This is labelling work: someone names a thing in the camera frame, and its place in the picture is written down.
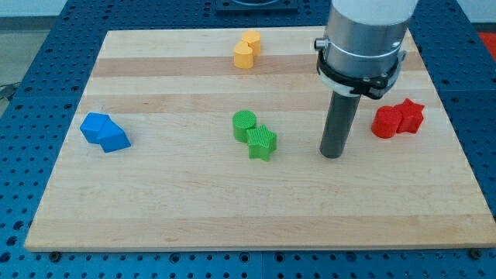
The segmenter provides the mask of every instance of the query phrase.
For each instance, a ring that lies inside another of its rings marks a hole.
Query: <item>toy block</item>
[[[262,125],[260,128],[249,129],[246,135],[250,159],[260,158],[268,161],[270,153],[277,149],[277,134]]]
[[[400,123],[401,112],[392,106],[386,105],[377,110],[371,129],[374,135],[389,139],[396,134]]]
[[[131,146],[124,130],[110,119],[102,127],[97,141],[106,153]]]
[[[86,115],[79,129],[89,143],[98,143],[98,133],[109,119],[108,115],[90,112]]]
[[[257,117],[248,110],[242,110],[234,114],[232,118],[232,127],[234,130],[234,138],[241,143],[247,141],[246,131],[257,126]]]
[[[417,133],[424,120],[424,116],[422,115],[424,105],[415,104],[412,100],[406,98],[402,104],[395,105],[394,107],[401,112],[402,116],[402,121],[396,133]]]
[[[241,35],[241,40],[248,43],[248,47],[253,50],[254,56],[259,56],[261,52],[261,35],[260,32],[250,30]]]
[[[234,66],[240,69],[253,67],[253,50],[247,42],[239,42],[234,47]]]

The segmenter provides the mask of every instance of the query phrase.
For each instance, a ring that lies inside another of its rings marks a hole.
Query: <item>metal cylinder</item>
[[[320,153],[325,157],[333,159],[343,154],[359,102],[360,95],[345,97],[335,92],[332,93],[320,143]]]
[[[416,3],[333,0],[325,29],[325,62],[351,78],[375,78],[389,71],[398,60]]]

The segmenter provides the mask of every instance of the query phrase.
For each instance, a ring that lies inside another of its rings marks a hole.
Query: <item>green cylinder block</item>
[[[232,118],[234,138],[242,143],[247,141],[246,131],[257,126],[257,117],[248,110],[238,111]]]

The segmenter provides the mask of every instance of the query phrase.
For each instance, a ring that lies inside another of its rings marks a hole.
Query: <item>blue block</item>
[[[110,117],[108,115],[90,112],[86,115],[79,129],[83,132],[84,137],[89,143],[98,143],[98,134],[104,124],[109,120]]]
[[[124,130],[110,119],[102,127],[97,141],[106,153],[131,146]]]

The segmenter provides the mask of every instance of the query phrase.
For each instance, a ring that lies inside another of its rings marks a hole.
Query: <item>wooden table surface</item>
[[[394,88],[362,98],[345,153],[319,153],[330,89],[315,72],[323,27],[111,31],[26,240],[33,251],[348,250],[486,247],[496,225],[411,35]],[[418,134],[379,139],[376,110],[425,105]],[[277,133],[248,159],[232,117]],[[103,153],[79,125],[108,113],[132,147]]]

